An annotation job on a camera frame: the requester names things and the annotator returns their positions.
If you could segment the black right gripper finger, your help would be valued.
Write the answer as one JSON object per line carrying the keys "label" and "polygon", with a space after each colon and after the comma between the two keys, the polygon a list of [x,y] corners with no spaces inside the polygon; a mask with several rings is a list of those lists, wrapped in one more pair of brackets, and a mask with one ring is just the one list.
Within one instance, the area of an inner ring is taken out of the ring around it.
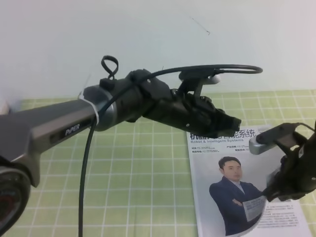
{"label": "black right gripper finger", "polygon": [[268,185],[263,191],[262,195],[265,197],[274,197],[278,193],[278,189],[274,184]]}
{"label": "black right gripper finger", "polygon": [[268,202],[287,202],[292,200],[291,196],[282,194],[267,194],[266,199]]}

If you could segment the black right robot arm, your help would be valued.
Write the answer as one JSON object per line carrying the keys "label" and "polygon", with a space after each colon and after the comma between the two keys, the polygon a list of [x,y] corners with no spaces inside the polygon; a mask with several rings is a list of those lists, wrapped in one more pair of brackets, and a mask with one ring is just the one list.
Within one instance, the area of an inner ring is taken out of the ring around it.
{"label": "black right robot arm", "polygon": [[259,144],[278,146],[284,153],[280,167],[263,191],[269,202],[276,198],[298,200],[316,189],[316,134],[306,138],[296,132],[301,125],[316,131],[304,123],[283,123],[256,138]]}

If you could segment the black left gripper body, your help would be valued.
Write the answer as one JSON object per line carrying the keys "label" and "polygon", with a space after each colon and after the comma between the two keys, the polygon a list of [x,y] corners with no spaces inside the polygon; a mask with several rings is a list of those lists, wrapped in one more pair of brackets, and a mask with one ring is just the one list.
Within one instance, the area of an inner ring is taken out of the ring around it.
{"label": "black left gripper body", "polygon": [[211,99],[190,94],[198,87],[181,84],[170,89],[165,83],[145,86],[145,118],[187,132],[224,132],[225,112]]}

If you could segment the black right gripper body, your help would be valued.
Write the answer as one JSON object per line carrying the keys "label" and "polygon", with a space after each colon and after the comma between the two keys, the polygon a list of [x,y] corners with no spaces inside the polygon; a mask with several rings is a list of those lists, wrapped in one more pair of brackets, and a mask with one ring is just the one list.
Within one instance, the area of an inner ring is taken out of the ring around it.
{"label": "black right gripper body", "polygon": [[269,185],[274,184],[278,194],[298,200],[316,189],[316,142],[308,140],[294,150],[281,149],[285,156]]}

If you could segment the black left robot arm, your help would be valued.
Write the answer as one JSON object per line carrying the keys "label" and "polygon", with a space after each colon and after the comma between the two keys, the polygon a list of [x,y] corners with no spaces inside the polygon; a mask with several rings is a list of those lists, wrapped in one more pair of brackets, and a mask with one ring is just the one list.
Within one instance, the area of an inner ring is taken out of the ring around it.
{"label": "black left robot arm", "polygon": [[2,115],[0,118],[0,232],[24,211],[31,187],[40,182],[40,156],[74,135],[104,131],[145,117],[197,136],[233,136],[241,121],[215,108],[201,88],[240,65],[201,65],[150,73],[114,73],[83,91],[80,99]]}

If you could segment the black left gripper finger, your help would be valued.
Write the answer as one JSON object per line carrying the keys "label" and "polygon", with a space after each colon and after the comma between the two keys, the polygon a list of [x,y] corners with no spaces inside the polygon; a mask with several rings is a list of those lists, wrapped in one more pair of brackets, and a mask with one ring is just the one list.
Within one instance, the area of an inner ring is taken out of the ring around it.
{"label": "black left gripper finger", "polygon": [[235,117],[232,117],[226,114],[224,111],[219,111],[218,114],[219,118],[219,127],[221,130],[232,130],[232,131],[239,131],[241,120]]}

